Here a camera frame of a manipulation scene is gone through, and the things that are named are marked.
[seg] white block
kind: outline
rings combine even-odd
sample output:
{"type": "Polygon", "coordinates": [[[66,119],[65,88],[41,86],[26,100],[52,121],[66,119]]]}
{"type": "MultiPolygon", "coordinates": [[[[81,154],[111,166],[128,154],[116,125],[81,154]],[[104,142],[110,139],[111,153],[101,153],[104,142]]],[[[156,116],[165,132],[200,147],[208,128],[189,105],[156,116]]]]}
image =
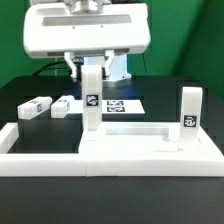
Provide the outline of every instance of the white block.
{"type": "Polygon", "coordinates": [[[19,119],[31,120],[50,109],[51,97],[37,97],[17,107],[19,119]]]}
{"type": "Polygon", "coordinates": [[[7,123],[0,131],[0,153],[7,153],[18,137],[18,124],[7,123]]]}
{"type": "Polygon", "coordinates": [[[71,103],[74,101],[73,96],[62,96],[51,106],[52,118],[64,118],[70,110],[71,103]]]}
{"type": "Polygon", "coordinates": [[[195,150],[198,141],[202,88],[184,87],[181,104],[179,150],[195,150]]]}
{"type": "Polygon", "coordinates": [[[82,66],[83,128],[96,130],[102,122],[102,68],[82,66]]]}

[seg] white base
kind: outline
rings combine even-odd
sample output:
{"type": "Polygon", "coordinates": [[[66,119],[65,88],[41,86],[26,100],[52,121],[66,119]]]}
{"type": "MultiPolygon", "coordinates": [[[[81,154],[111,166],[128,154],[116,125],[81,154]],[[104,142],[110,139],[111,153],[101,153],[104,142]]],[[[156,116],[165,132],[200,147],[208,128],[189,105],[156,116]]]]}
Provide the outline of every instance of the white base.
{"type": "Polygon", "coordinates": [[[179,123],[103,123],[84,131],[79,153],[88,176],[224,176],[224,157],[204,130],[191,150],[179,151],[179,123]]]}
{"type": "Polygon", "coordinates": [[[0,176],[224,176],[224,157],[202,128],[194,149],[178,151],[170,125],[179,126],[103,123],[84,131],[79,154],[1,154],[0,176]]]}

